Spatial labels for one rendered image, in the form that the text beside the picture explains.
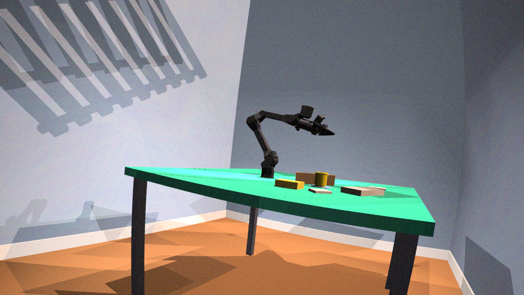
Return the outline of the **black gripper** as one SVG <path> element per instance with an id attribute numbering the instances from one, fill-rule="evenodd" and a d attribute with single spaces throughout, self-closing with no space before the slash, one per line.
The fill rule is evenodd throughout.
<path id="1" fill-rule="evenodd" d="M 328 125 L 321 125 L 318 123 L 314 123 L 313 121 L 308 121 L 306 130 L 311 132 L 313 135 L 317 135 L 319 133 L 319 136 L 334 136 L 334 132 L 327 129 Z"/>

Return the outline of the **tan wooden bar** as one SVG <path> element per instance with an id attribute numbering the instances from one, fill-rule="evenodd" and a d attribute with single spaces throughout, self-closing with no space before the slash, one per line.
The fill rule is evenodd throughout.
<path id="1" fill-rule="evenodd" d="M 315 173 L 310 172 L 296 172 L 295 181 L 304 182 L 304 184 L 314 184 L 316 179 Z M 335 175 L 327 175 L 326 186 L 334 186 Z"/>

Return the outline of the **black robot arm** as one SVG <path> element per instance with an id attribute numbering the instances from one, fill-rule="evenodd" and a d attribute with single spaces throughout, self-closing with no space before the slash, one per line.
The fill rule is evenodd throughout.
<path id="1" fill-rule="evenodd" d="M 313 109 L 314 108 L 310 106 L 302 106 L 300 113 L 297 113 L 295 115 L 281 115 L 262 110 L 259 113 L 256 113 L 252 116 L 248 116 L 246 123 L 254 131 L 255 136 L 258 142 L 260 143 L 260 146 L 264 153 L 264 161 L 261 163 L 262 172 L 260 178 L 274 179 L 274 167 L 279 161 L 276 151 L 272 151 L 270 149 L 266 139 L 264 138 L 264 135 L 261 131 L 260 123 L 264 120 L 264 118 L 280 120 L 285 123 L 288 123 L 289 125 L 295 126 L 295 129 L 299 131 L 300 128 L 306 129 L 307 123 L 309 121 L 306 119 L 311 118 L 313 114 Z M 317 115 L 316 119 L 313 121 L 313 124 L 321 124 L 321 122 L 324 119 L 325 117 L 322 114 Z"/>

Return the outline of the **yellow rectangular block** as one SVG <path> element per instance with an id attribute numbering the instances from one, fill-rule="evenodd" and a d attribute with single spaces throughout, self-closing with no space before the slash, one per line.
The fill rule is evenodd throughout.
<path id="1" fill-rule="evenodd" d="M 276 179 L 275 186 L 286 187 L 289 189 L 303 189 L 304 182 L 288 180 L 288 179 Z"/>

